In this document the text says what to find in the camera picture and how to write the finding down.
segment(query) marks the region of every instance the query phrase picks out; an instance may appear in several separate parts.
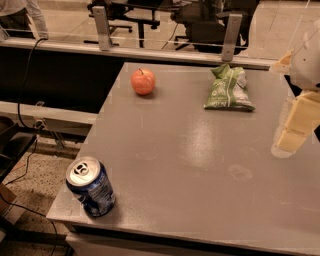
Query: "person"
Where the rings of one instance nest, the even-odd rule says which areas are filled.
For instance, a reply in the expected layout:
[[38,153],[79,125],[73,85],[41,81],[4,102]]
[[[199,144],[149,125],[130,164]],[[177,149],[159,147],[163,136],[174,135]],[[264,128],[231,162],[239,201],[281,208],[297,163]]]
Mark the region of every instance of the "person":
[[47,24],[37,0],[27,0],[27,12],[34,22],[39,37],[48,39],[49,34]]
[[37,0],[0,0],[0,25],[12,37],[34,38],[29,16],[40,38],[48,39],[48,29]]

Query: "blue can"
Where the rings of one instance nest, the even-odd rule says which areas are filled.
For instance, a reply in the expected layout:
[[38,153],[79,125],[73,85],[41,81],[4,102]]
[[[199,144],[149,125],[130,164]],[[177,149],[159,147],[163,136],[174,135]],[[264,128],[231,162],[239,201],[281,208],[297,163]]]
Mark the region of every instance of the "blue can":
[[67,170],[66,184],[93,217],[107,214],[114,206],[115,195],[106,169],[93,157],[73,161]]

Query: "can lid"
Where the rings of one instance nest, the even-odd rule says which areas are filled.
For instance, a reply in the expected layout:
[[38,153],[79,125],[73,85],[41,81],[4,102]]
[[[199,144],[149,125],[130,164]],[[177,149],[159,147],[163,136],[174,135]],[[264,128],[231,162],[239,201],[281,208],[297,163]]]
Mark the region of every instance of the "can lid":
[[82,187],[94,181],[100,172],[100,163],[93,157],[81,157],[73,161],[67,170],[67,181],[76,187]]

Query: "gray tabletop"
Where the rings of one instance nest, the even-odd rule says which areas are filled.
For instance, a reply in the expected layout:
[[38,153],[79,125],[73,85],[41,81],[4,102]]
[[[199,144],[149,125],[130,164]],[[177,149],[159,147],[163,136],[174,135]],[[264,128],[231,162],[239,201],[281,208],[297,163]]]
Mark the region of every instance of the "gray tabletop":
[[[130,75],[151,69],[155,91],[138,96]],[[270,148],[289,87],[246,70],[252,113],[204,110],[210,68],[125,64],[78,157],[107,168],[110,213],[90,218],[62,186],[54,221],[267,251],[320,255],[320,145],[291,158]]]

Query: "tiled floor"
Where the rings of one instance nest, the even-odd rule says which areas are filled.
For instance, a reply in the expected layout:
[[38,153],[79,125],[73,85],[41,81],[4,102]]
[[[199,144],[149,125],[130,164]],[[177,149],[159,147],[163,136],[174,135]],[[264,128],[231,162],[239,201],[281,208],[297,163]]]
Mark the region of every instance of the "tiled floor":
[[[63,10],[60,9],[61,2],[64,2]],[[95,40],[97,38],[94,20],[88,17],[86,2],[85,0],[69,0],[69,2],[67,0],[59,2],[39,0],[50,31],[50,40],[79,44],[84,39]],[[306,4],[307,1],[263,1],[256,11],[251,29],[250,48],[244,55],[273,59],[281,57],[286,50],[294,45],[291,42],[300,40],[307,27],[320,18],[320,3],[311,2],[309,7],[305,9]],[[144,15],[144,13],[139,11],[134,15]],[[160,50],[172,35],[175,24],[170,20],[169,14],[161,13],[159,18],[161,26],[157,30],[146,27],[146,48]],[[113,34],[114,41],[119,42],[121,47],[138,47],[137,26],[136,24],[131,25],[134,30],[132,34],[120,29]],[[178,27],[176,34],[183,33],[184,29]],[[166,49],[170,50],[173,47],[173,44],[168,44]],[[188,47],[185,50],[192,51],[193,49]],[[17,195],[19,202],[24,206],[46,214],[59,188],[65,182],[66,169],[76,157],[80,146],[69,142],[66,149],[57,152],[56,145],[52,140],[40,138],[36,153],[30,157],[27,175],[8,187]],[[29,154],[27,153],[22,159],[22,163],[26,162]],[[13,171],[5,182],[24,172],[24,167]],[[50,222],[27,211],[18,220],[16,226],[24,230],[53,233]],[[66,228],[58,223],[57,230],[59,234],[67,233]],[[52,248],[51,245],[3,241],[0,243],[0,255],[50,255]],[[53,255],[64,255],[65,250],[66,248],[57,247]]]

